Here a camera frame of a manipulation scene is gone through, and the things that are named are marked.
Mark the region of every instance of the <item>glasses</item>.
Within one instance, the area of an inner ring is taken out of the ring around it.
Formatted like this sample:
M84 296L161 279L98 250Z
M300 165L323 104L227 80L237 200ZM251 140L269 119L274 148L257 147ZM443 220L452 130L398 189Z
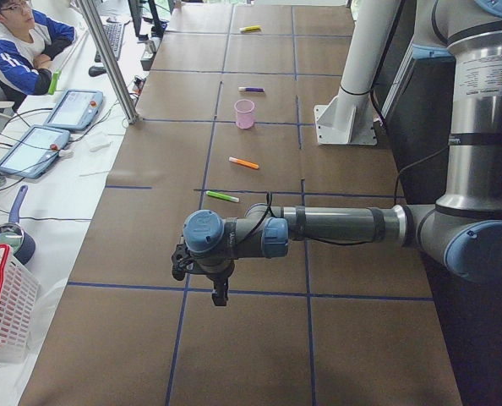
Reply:
M16 3L12 3L10 6L6 8L1 8L0 11L12 11L12 12L21 12L23 13L26 9L31 9L31 1L30 0L19 0Z

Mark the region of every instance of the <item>cable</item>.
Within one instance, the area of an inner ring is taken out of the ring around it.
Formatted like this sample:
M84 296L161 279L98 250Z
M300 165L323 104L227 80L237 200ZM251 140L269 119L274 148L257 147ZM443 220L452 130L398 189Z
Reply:
M52 151L52 148L48 147L46 148L45 146L37 146L37 145L32 145L32 144L28 144L27 142L24 142L23 140L19 140L17 138L13 138L9 135L5 135L5 134L1 134L3 137L6 137L6 138L9 138L10 140L13 140L13 141L16 141L18 144L22 144L22 145L26 145L28 146L29 148L35 148L37 150L44 150L44 151Z
M36 167L37 165L41 165L42 163L45 163L45 162L48 162L50 161L51 159L53 159L53 155L50 155L47 159L43 160L43 161L38 161L37 163L34 163L33 165L29 165L28 167L25 167L23 169L20 169L19 171L14 171L14 172L7 172L7 173L0 173L0 176L4 176L5 178L9 177L9 176L12 176L12 175L17 175L19 173L22 173L28 169L30 169L31 167Z
M399 185L400 185L400 178L401 178L401 175L407 170L407 169L410 169L412 167L415 167L417 165L419 165L420 163L423 163L423 162L426 162L427 160L431 159L431 158L435 158L437 155L440 155L442 152L444 151L447 151L449 149L449 146L444 146L443 148L441 148L440 150L434 152L433 154L431 155L428 155L422 159L419 159L418 161L416 162L413 162L413 163L410 163L409 165L407 165L406 167L402 168L398 173L397 173L397 176L396 176L396 186L394 187L394 205L397 205L397 190L399 189Z
M251 231L249 231L245 237L243 237L238 243L237 245L240 245L241 243L243 243L244 241L246 241L247 239L249 239L253 233L257 230L257 228L260 227L260 225L264 222L264 220L266 219L266 217L268 216L269 213L273 214L272 213L272 210L271 210L271 203L273 201L273 194L271 192L266 192L266 204L268 205L266 207L266 210L264 212L264 214L262 215L262 217L260 218L260 220L254 225L253 228L251 228Z
M11 144L7 144L6 142L0 142L0 148L2 147L12 148L13 146Z
M50 112L51 110L53 110L52 107L40 107L40 108L34 108L32 110L28 110L26 112L21 112L20 115L24 116L25 114L29 114L30 112ZM8 123L16 120L17 118L18 118L18 114L12 116L11 119L8 121Z
M4 190L7 190L7 189L11 189L13 186L16 186L17 184L19 184L20 182L22 182L25 178L20 178L18 179L16 182L14 182L13 184L10 184L9 186L5 186L4 188L1 188L0 189L0 192L4 191Z
M96 125L99 125L100 123L104 123L105 121L108 120L108 118L110 117L110 115L112 114L112 109L117 105L119 104L119 101L115 101L114 104L112 104L110 106L110 108L108 109L108 111L105 113L104 116L102 116L102 118L99 119L99 121L96 121L95 123L93 123L79 138L77 138L76 140L69 140L69 144L72 144L74 142L78 142L80 140L82 140Z
M0 209L1 213L9 214L9 211ZM56 220L59 222L90 222L90 218L58 218L58 217L20 217L20 220L35 220L36 222L42 222L46 220Z
M386 125L386 119L385 116L383 116L383 113L380 111L381 108L377 102L377 99L375 98L375 89L372 89L369 93L369 100L371 101L371 105L377 112L377 115L379 116L380 124L385 130L386 136L388 137L388 126Z
M27 125L28 127L31 127L31 125L27 121L24 120L24 118L22 117L22 114L17 112L17 113L15 113L15 115L17 115L20 118L20 120L22 120L25 123L25 125Z
M338 243L336 241L329 241L328 239L319 239L317 237L313 237L312 235L307 235L307 234L304 234L303 237L305 237L306 239L312 239L313 241L318 241L320 243L340 245L342 247L348 247L348 246L352 246L352 245L369 244L371 242L371 241L356 241L353 243Z

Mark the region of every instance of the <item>white stripe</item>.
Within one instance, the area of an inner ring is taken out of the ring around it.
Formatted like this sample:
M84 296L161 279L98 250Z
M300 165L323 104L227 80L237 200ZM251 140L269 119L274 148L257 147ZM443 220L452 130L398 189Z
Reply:
M21 65L25 68L25 70L27 70L28 72L31 72L31 69L29 69L25 65L22 65L17 59L11 58L8 53L1 53L0 57L2 58L3 61L7 61L13 68Z

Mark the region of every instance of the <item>marker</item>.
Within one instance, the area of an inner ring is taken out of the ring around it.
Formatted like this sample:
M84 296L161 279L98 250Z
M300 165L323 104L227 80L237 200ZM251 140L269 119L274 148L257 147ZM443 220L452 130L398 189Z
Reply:
M228 160L230 162L234 162L234 163L237 163L239 165L243 165L245 167L250 167L251 169L259 169L259 164L257 164L257 163L252 163L252 162L244 161L243 159L234 158L232 156L229 156Z
M59 76L62 74L62 70L58 69L56 72L52 74L52 80L50 81L50 86L48 86L48 94L53 95L57 89L57 81L59 80Z
M240 28L240 32L250 32L250 31L259 31L260 25L250 25L249 27Z
M224 195L222 193L212 192L211 190L206 190L206 194L209 197L216 197L217 199L221 199L221 200L233 201L234 203L239 203L239 201L240 201L239 197Z
M258 93L264 93L265 90L262 87L238 87L239 91L256 91Z

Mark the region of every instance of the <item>white desk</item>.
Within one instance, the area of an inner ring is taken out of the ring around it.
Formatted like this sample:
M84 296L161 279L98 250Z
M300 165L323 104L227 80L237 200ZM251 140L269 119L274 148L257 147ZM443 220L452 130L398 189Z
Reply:
M61 64L70 49L55 58L53 68ZM131 84L135 75L145 76L140 65L140 56L143 52L144 46L136 44L133 27L128 25L119 59L126 83ZM63 90L74 88L102 91L105 100L96 120L103 118L112 109L110 116L103 123L96 125L81 141L71 144L69 149L74 152L73 157L57 160L47 173L38 179L26 179L14 187L1 191L0 209L8 211L19 186L27 184L29 191L20 210L21 217L80 219L93 217L105 187L106 175L116 158L127 127L127 121L117 104L116 94L108 76L103 74L91 78L88 75L88 68L94 64L94 55L95 45L91 36L87 35L63 67L57 86L59 91L53 96L27 97L19 112L53 107ZM48 111L25 113L24 118L28 124L41 124L48 113ZM15 118L4 130L4 135L0 136L0 142L13 144L26 130L26 124ZM98 133L103 133L112 143L108 147L91 152L87 140ZM73 134L71 138L79 136L80 134ZM0 158L5 152L5 149L0 149ZM15 183L18 179L18 177L8 178L3 187ZM0 223L7 220L8 215L0 212ZM20 225L36 242L35 254L26 267L38 278L41 291L31 325L30 349L25 361L21 364L0 367L1 406L15 405L19 402L90 222L23 219L20 220Z

